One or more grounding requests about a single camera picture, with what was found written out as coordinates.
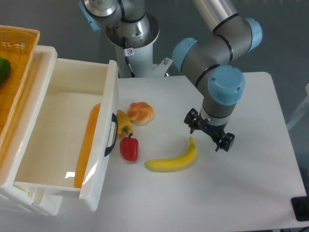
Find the red bell pepper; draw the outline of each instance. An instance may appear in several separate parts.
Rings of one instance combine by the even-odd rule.
[[[131,138],[132,135],[130,133],[129,137],[125,137],[120,141],[120,153],[128,161],[135,161],[139,153],[139,141]]]

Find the yellow banana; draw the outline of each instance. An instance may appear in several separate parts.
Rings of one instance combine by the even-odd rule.
[[[197,156],[197,147],[192,137],[189,137],[187,151],[180,156],[167,159],[151,159],[145,162],[145,167],[154,172],[172,171],[183,168]]]

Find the table surface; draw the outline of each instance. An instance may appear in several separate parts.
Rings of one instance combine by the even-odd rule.
[[[110,154],[96,212],[64,199],[54,217],[0,211],[3,231],[235,232],[303,227],[290,203],[306,195],[271,76],[245,73],[246,87],[226,132],[236,135],[229,152],[206,134],[192,135],[183,119],[200,109],[202,96],[185,77],[120,79],[118,109],[132,102],[153,106],[155,118],[135,126],[139,157],[125,161],[119,140]],[[150,172],[144,163],[186,150],[198,153],[189,167]]]

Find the drawer handle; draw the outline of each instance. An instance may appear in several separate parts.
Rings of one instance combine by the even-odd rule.
[[[116,139],[117,139],[117,135],[118,135],[118,120],[117,120],[117,117],[114,113],[112,114],[112,122],[114,122],[117,126],[116,127],[116,135],[115,135],[115,139],[114,139],[114,142],[112,143],[112,145],[105,149],[104,157],[108,156],[112,152],[112,149],[114,148],[114,146],[116,144]]]

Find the yellow pepper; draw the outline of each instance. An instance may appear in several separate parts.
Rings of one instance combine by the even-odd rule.
[[[118,136],[126,137],[133,132],[133,127],[129,117],[122,110],[117,110]]]

